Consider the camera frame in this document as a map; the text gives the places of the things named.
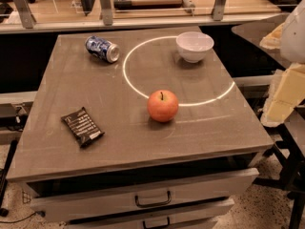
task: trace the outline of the can lid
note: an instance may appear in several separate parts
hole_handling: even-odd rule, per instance
[[[110,63],[115,62],[120,56],[120,49],[117,45],[111,44],[107,51],[107,61]]]

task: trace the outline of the black cable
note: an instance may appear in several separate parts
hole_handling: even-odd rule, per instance
[[[30,214],[28,217],[25,217],[23,219],[19,219],[19,220],[15,220],[15,221],[0,221],[0,223],[5,223],[5,224],[14,224],[14,223],[18,223],[20,221],[26,220],[28,218],[31,218],[32,216],[38,215],[37,212],[34,212],[32,214]]]

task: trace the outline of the white circular line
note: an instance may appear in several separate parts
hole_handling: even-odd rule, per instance
[[[132,84],[132,82],[130,81],[130,79],[127,77],[126,75],[126,62],[127,60],[129,59],[129,57],[131,56],[131,54],[138,48],[140,48],[141,46],[149,43],[149,42],[153,42],[153,41],[156,41],[156,40],[161,40],[161,39],[168,39],[168,38],[176,38],[175,35],[172,35],[172,36],[162,36],[162,37],[155,37],[153,39],[150,39],[150,40],[147,40],[147,41],[144,41],[138,45],[136,45],[133,49],[131,49],[128,54],[126,55],[124,61],[123,61],[123,75],[124,75],[124,78],[125,80],[127,81],[127,83],[130,85],[130,87],[135,91],[137,92],[138,94],[142,95],[143,97],[145,98],[149,98],[146,94],[143,94],[142,92],[140,92],[139,90],[137,90],[134,85]],[[204,104],[208,104],[208,103],[212,103],[216,100],[219,100],[221,99],[223,96],[225,96],[226,94],[228,94],[230,92],[230,90],[233,88],[233,86],[235,85],[234,82],[232,82],[231,86],[228,88],[228,90],[226,92],[224,92],[223,94],[217,96],[216,98],[212,98],[212,99],[209,99],[209,100],[206,100],[206,101],[202,101],[202,102],[197,102],[197,103],[179,103],[179,106],[181,107],[191,107],[191,106],[199,106],[199,105],[204,105]]]

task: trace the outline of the black packet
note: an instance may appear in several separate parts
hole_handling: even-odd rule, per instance
[[[69,126],[81,148],[88,146],[105,133],[96,126],[84,107],[62,116],[61,119]]]

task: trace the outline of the brown tabletop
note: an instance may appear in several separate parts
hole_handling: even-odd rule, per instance
[[[121,49],[113,64],[89,54],[92,33],[60,35],[8,174],[11,181],[152,166],[264,151],[273,144],[214,51],[196,64],[175,37],[198,27],[106,31]],[[147,112],[151,92],[176,93],[169,123]],[[81,149],[61,116],[85,107],[105,134]]]
[[[262,19],[250,23],[245,23],[232,28],[232,32],[256,45],[262,51],[266,52],[271,58],[276,60],[282,67],[287,69],[291,62],[280,55],[279,49],[268,50],[259,46],[261,39],[272,32],[277,26],[282,24],[289,14],[283,13],[268,19]]]

